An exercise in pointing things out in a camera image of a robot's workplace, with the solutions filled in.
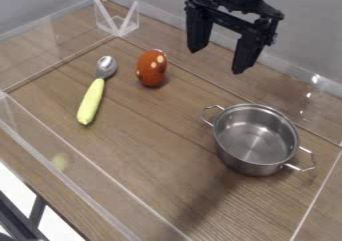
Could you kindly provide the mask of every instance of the pot rim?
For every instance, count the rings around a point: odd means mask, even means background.
[[[256,109],[264,109],[267,111],[269,111],[271,114],[276,115],[279,118],[281,118],[284,121],[285,121],[285,124],[288,125],[289,129],[291,129],[291,132],[292,132],[292,135],[293,135],[293,140],[295,140],[295,144],[293,144],[293,148],[292,148],[292,151],[291,153],[285,156],[285,159],[281,160],[281,161],[277,161],[275,163],[252,163],[249,161],[245,161],[245,160],[241,160],[240,158],[237,158],[235,155],[232,155],[229,152],[227,152],[227,150],[224,149],[224,147],[221,146],[220,142],[219,142],[219,139],[217,139],[217,134],[216,134],[216,125],[217,125],[217,122],[220,121],[220,118],[224,114],[227,114],[227,112],[233,112],[236,110],[239,110],[240,108],[243,107],[253,107]],[[228,108],[225,108],[221,113],[217,115],[215,121],[213,121],[213,137],[215,137],[215,141],[216,141],[216,144],[219,145],[220,149],[224,151],[224,153],[227,153],[231,157],[233,157],[233,159],[236,159],[237,161],[243,162],[243,163],[247,163],[247,164],[251,164],[251,165],[255,165],[255,166],[279,166],[279,165],[283,165],[285,164],[291,159],[292,157],[296,155],[296,152],[299,150],[299,144],[300,144],[300,141],[299,141],[299,134],[297,134],[297,130],[296,130],[296,127],[293,125],[293,123],[291,122],[291,120],[277,111],[275,110],[273,108],[268,107],[268,106],[264,106],[264,105],[260,105],[260,104],[252,104],[252,103],[241,103],[241,104],[236,104]]]

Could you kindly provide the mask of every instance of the spoon head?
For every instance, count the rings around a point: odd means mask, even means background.
[[[104,56],[97,61],[97,68],[96,68],[96,77],[97,78],[108,78],[116,73],[117,64],[114,59],[110,56]]]

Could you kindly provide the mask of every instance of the stainless steel pot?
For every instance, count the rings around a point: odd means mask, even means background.
[[[205,119],[205,111],[213,108],[223,112],[211,123]],[[283,167],[299,172],[315,169],[315,155],[299,146],[299,135],[293,124],[272,108],[240,104],[224,109],[213,105],[203,110],[201,118],[213,127],[219,156],[237,172],[252,176],[267,176]],[[311,156],[312,166],[300,168],[288,163],[297,150]]]

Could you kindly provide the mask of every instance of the spoon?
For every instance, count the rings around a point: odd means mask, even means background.
[[[116,69],[114,59],[110,56],[101,57],[97,61],[96,80],[88,88],[77,112],[77,121],[82,125],[88,125],[93,120],[102,97],[104,79],[116,73]]]

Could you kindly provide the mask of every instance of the pot handle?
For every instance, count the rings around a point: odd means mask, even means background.
[[[299,149],[311,156],[312,165],[307,168],[300,168],[299,166],[295,166],[292,164],[284,164],[284,166],[287,166],[289,169],[292,169],[300,173],[304,173],[316,168],[316,158],[315,158],[315,154],[312,153],[312,151],[309,151],[308,149],[305,149],[303,147],[299,147]]]
[[[203,109],[203,113],[201,113],[201,120],[204,121],[204,123],[207,123],[211,127],[213,127],[213,124],[205,119],[205,111],[213,108],[219,108],[220,110],[224,110],[224,108],[219,105],[213,105],[213,106],[208,106]]]

